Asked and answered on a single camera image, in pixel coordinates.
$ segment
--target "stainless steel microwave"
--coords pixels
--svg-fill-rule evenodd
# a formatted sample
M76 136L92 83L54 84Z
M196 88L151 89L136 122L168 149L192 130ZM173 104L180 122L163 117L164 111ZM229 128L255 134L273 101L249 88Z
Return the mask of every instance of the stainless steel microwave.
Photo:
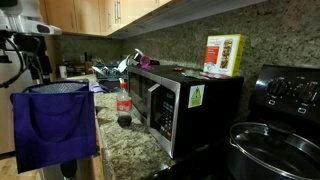
M127 69L133 114L171 158L229 137L244 81L185 77L176 67Z

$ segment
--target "cereal box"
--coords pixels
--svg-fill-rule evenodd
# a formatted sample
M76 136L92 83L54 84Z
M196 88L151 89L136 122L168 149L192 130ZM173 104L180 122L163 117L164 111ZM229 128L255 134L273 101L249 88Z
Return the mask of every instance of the cereal box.
M203 71L237 76L245 40L241 34L209 36Z

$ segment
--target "cooking pot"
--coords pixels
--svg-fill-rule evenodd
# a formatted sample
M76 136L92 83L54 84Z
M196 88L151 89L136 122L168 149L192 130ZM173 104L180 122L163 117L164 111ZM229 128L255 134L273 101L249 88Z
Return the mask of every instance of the cooking pot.
M320 179L320 147L279 122L230 128L227 166L237 180Z

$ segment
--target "plastic bottle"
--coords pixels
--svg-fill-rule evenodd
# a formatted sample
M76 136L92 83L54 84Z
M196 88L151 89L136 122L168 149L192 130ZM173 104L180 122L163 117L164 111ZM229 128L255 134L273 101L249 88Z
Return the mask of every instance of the plastic bottle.
M132 100L126 91L127 83L122 78L120 80L121 91L117 94L117 112L118 112L118 123L121 127L129 126L132 121L131 109Z

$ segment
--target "dish rack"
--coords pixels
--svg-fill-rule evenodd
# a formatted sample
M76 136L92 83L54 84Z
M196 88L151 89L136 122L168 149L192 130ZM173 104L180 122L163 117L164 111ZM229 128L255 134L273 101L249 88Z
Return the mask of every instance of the dish rack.
M118 66L115 65L105 65L105 64L96 64L94 67L98 68L96 71L94 68L94 74L97 80L107 80L107 81L119 81L119 78L127 79L128 73L127 70L124 70L122 73L117 69Z

